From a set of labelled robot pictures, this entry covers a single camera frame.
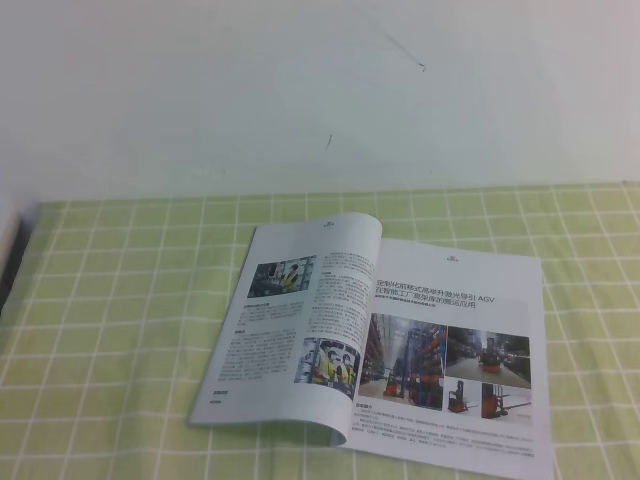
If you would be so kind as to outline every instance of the open magazine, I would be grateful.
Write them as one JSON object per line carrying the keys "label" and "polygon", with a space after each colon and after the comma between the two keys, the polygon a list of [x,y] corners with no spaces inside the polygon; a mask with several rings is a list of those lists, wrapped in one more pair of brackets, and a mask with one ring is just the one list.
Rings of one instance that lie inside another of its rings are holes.
{"label": "open magazine", "polygon": [[553,478],[540,261],[382,239],[359,213],[258,227],[190,423],[269,420]]}

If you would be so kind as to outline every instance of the warehouse photo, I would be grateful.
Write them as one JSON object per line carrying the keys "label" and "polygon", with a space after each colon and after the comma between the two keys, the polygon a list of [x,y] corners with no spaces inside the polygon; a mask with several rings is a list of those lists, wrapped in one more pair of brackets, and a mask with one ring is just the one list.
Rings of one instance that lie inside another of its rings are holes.
{"label": "warehouse photo", "polygon": [[446,327],[372,314],[359,395],[442,410]]}
{"label": "warehouse photo", "polygon": [[531,390],[482,384],[482,418],[531,425]]}
{"label": "warehouse photo", "polygon": [[449,327],[446,375],[531,388],[529,339],[517,335]]}
{"label": "warehouse photo", "polygon": [[270,297],[309,288],[316,256],[261,263],[253,275],[247,298]]}
{"label": "warehouse photo", "polygon": [[359,368],[360,354],[352,346],[326,338],[305,338],[294,383],[333,388],[353,400]]}

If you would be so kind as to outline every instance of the person in safety vest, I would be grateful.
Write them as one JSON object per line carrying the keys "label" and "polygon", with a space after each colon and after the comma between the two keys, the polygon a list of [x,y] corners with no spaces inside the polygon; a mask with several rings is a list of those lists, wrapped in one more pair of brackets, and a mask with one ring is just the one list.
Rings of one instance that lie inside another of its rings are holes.
{"label": "person in safety vest", "polygon": [[351,357],[349,357],[348,353],[342,356],[342,365],[338,367],[338,376],[342,383],[346,385],[352,385],[356,381],[356,373],[353,371]]}
{"label": "person in safety vest", "polygon": [[333,357],[336,352],[333,350],[327,352],[331,347],[331,343],[322,342],[320,344],[320,350],[318,350],[318,363],[313,369],[313,383],[320,383],[326,385],[329,382],[335,381],[336,369],[333,365]]}
{"label": "person in safety vest", "polygon": [[296,273],[296,270],[298,270],[298,264],[294,263],[293,265],[291,265],[289,273],[285,273],[280,278],[280,286],[282,287],[284,293],[291,293],[295,291],[296,280],[298,280],[298,274]]}

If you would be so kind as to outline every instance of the forklift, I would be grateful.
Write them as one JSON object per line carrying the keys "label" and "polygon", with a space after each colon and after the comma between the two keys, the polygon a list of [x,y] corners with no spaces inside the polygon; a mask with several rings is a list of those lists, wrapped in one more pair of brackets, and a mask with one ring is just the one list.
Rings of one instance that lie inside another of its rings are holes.
{"label": "forklift", "polygon": [[483,372],[500,373],[500,357],[494,348],[493,338],[487,338],[487,348],[482,350],[478,363],[482,365]]}
{"label": "forklift", "polygon": [[500,418],[508,415],[508,410],[512,408],[524,407],[531,405],[531,402],[519,403],[518,405],[504,406],[504,397],[509,395],[503,394],[501,385],[492,385],[491,383],[482,384],[482,418]]}
{"label": "forklift", "polygon": [[477,405],[469,405],[464,400],[464,382],[458,380],[458,388],[449,391],[449,406],[447,407],[453,413],[462,413]]}

